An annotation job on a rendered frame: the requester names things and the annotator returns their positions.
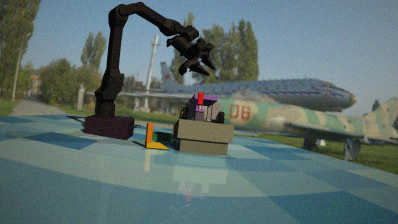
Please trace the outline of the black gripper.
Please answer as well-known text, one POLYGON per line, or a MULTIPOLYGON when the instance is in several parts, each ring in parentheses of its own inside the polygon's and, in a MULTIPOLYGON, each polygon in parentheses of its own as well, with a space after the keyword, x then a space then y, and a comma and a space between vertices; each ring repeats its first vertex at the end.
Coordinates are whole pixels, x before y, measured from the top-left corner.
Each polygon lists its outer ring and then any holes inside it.
POLYGON ((189 68, 189 72, 192 71, 192 72, 201 73, 201 74, 209 76, 210 74, 208 73, 208 71, 205 68, 203 68, 200 65, 200 62, 198 59, 201 58, 202 63, 207 65, 212 70, 215 70, 216 68, 210 59, 210 51, 211 51, 211 49, 213 49, 213 45, 211 43, 207 43, 206 47, 202 51, 196 52, 193 54, 192 57, 190 57, 185 50, 186 46, 187 47, 191 46, 190 44, 193 45, 194 43, 187 42, 179 50, 180 56, 181 57, 184 56, 188 60, 186 60, 184 63, 181 64, 180 68, 178 69, 178 72, 183 76, 187 72, 187 69, 189 68), (196 61, 196 60, 198 60, 198 61, 196 61))

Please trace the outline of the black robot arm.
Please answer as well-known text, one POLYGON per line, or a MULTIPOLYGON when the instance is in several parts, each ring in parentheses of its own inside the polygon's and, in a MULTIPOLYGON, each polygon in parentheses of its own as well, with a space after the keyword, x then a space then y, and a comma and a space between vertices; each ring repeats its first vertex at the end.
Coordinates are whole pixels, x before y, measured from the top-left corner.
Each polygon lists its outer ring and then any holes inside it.
MULTIPOLYGON (((106 70, 102 77, 101 86, 94 92, 95 113, 93 117, 111 119, 115 115, 114 101, 124 86, 124 73, 120 73, 120 51, 122 44, 123 28, 129 15, 137 14, 145 20, 157 26, 165 36, 173 38, 167 39, 166 47, 173 46, 179 51, 187 42, 192 42, 199 36, 199 31, 188 25, 182 26, 178 21, 168 19, 146 6, 143 2, 131 4, 119 4, 108 14, 108 24, 110 27, 106 70)), ((196 40, 195 44, 185 46, 185 51, 192 58, 196 52, 201 52, 206 48, 206 41, 202 38, 196 40)))

